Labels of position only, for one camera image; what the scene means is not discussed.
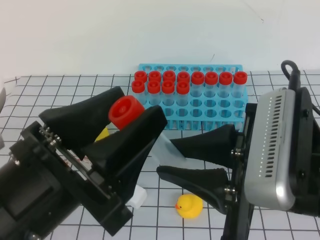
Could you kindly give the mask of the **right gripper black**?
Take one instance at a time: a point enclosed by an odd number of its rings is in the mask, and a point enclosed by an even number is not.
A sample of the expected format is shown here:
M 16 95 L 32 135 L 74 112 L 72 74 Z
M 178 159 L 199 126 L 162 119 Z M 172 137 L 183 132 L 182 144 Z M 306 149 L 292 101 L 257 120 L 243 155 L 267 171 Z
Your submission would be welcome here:
M 221 214 L 226 214 L 222 240 L 247 240 L 249 237 L 254 205 L 245 195 L 245 177 L 252 140 L 256 103 L 245 108 L 243 132 L 233 124 L 226 124 L 209 132 L 190 137 L 172 139 L 180 153 L 191 159 L 203 160 L 232 168 L 231 181 L 223 168 L 185 169 L 159 166 L 159 177 L 195 194 Z

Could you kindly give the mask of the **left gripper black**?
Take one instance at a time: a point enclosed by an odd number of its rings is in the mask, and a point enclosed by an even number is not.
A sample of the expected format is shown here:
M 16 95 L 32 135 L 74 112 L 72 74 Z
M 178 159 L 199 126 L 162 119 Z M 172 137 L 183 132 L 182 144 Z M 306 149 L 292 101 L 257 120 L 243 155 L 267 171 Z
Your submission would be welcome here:
M 0 169 L 1 239 L 42 240 L 80 205 L 110 235 L 133 217 L 123 200 L 133 196 L 141 169 L 167 119 L 160 106 L 153 106 L 124 129 L 94 142 L 111 122 L 111 106 L 124 95 L 116 86 L 39 114 L 64 148 L 81 160 L 88 157 L 112 192 L 102 194 L 104 185 L 93 186 L 52 152 L 38 122 L 22 131 L 23 139 L 11 146 L 12 159 Z

